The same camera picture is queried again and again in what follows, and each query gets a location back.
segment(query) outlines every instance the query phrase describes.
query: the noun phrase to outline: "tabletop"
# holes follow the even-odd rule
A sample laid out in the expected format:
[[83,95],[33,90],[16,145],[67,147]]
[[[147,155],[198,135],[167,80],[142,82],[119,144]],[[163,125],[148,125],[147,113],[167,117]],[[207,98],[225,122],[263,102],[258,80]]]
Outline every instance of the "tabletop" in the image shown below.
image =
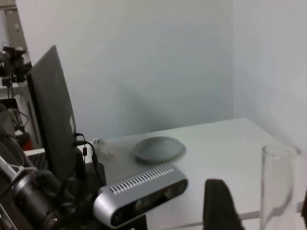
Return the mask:
[[[99,155],[105,166],[107,183],[148,170],[155,165],[135,161],[131,151],[139,141],[157,136],[176,138],[187,148],[186,153],[174,159],[177,166],[188,178],[186,192],[148,212],[149,230],[162,230],[202,220],[204,184],[209,178],[224,180],[234,199],[238,213],[259,210],[261,148],[267,144],[279,143],[277,139],[248,119],[235,119],[204,125],[164,130],[114,140],[106,144],[116,153],[116,160]],[[307,180],[305,159],[297,159],[296,201],[304,199]],[[299,215],[296,216],[296,230],[305,229]],[[258,230],[259,219],[243,222],[246,230]],[[186,228],[200,230],[201,226]]]

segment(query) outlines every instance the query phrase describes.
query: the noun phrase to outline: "clear drinking glass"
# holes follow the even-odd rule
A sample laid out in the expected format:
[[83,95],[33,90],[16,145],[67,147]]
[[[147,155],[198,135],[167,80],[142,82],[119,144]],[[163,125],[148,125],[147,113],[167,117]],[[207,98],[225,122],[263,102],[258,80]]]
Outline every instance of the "clear drinking glass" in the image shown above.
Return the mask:
[[294,163],[297,150],[262,148],[260,230],[294,230]]

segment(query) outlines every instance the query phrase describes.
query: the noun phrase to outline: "round gray object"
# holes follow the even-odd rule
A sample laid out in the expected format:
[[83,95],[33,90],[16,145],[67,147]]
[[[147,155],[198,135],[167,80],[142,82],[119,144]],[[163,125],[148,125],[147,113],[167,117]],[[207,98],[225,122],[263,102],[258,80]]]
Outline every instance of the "round gray object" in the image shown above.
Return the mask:
[[184,144],[175,138],[155,137],[145,139],[133,149],[135,157],[148,163],[163,163],[183,154]]

